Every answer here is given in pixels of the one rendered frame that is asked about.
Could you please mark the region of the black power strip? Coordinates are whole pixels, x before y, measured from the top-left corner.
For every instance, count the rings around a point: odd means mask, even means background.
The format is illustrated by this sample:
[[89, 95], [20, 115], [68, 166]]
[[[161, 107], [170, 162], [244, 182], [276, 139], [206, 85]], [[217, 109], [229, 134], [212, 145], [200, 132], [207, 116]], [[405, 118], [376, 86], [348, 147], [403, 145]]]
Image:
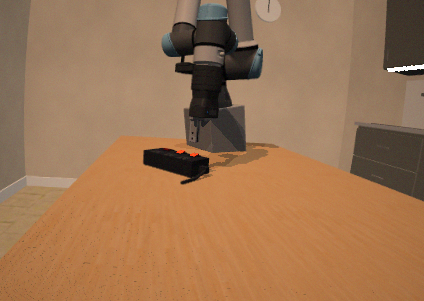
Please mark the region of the black power strip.
[[195, 181], [203, 174], [209, 173], [209, 158], [197, 153], [189, 154], [183, 150], [175, 151], [168, 148], [144, 150], [143, 164], [190, 178], [181, 181], [181, 184]]

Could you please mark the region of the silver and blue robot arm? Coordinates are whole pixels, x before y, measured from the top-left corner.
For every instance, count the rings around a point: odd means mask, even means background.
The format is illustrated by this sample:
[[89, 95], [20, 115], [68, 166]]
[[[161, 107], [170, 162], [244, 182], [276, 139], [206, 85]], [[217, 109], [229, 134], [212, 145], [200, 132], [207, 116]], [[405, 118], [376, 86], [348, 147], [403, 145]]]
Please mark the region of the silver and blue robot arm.
[[177, 1], [172, 32], [162, 37], [162, 49], [168, 57], [181, 57], [194, 55], [194, 47], [200, 45], [223, 48], [226, 55], [218, 104], [219, 108], [231, 107], [226, 80], [257, 79], [259, 66], [262, 70], [263, 50], [253, 39], [250, 0], [226, 0], [227, 8], [200, 3]]

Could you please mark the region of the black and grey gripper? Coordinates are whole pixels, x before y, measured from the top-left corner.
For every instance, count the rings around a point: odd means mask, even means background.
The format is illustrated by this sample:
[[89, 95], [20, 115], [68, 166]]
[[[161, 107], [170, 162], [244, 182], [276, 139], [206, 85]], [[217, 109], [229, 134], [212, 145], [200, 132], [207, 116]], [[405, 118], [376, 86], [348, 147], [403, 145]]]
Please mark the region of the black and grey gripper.
[[[224, 49], [215, 46], [194, 47], [193, 63], [176, 63], [175, 72], [192, 74], [189, 141], [199, 142], [200, 122], [218, 118], [218, 96], [222, 87]], [[193, 66], [194, 65], [194, 66]], [[185, 73], [187, 72], [187, 73]], [[213, 92], [216, 91], [216, 92]]]

